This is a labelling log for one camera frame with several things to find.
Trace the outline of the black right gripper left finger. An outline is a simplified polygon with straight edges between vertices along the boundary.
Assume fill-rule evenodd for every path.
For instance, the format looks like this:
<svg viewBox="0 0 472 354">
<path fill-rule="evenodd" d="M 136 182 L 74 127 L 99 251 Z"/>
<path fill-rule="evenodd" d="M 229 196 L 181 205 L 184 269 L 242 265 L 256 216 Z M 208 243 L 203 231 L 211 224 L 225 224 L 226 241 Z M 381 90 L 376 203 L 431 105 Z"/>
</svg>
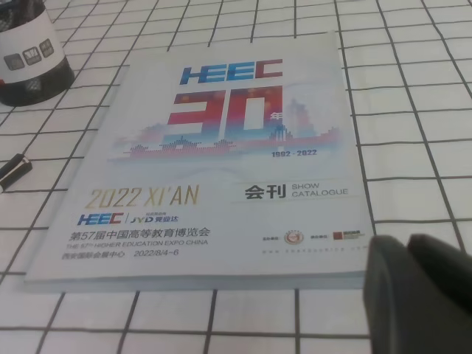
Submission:
<svg viewBox="0 0 472 354">
<path fill-rule="evenodd" d="M 410 320 L 414 283 L 420 269 L 406 247 L 391 236 L 369 244 L 363 299 L 373 353 L 410 353 L 403 325 Z"/>
</svg>

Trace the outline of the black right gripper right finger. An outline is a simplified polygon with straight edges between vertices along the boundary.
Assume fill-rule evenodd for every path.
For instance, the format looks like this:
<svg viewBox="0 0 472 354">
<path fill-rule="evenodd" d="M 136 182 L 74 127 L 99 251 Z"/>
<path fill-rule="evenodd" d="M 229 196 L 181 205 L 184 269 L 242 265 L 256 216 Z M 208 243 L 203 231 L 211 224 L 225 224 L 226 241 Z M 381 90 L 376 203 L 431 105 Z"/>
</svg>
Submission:
<svg viewBox="0 0 472 354">
<path fill-rule="evenodd" d="M 401 325 L 405 353 L 471 352 L 471 256 L 428 235 L 407 246 L 419 271 Z"/>
</svg>

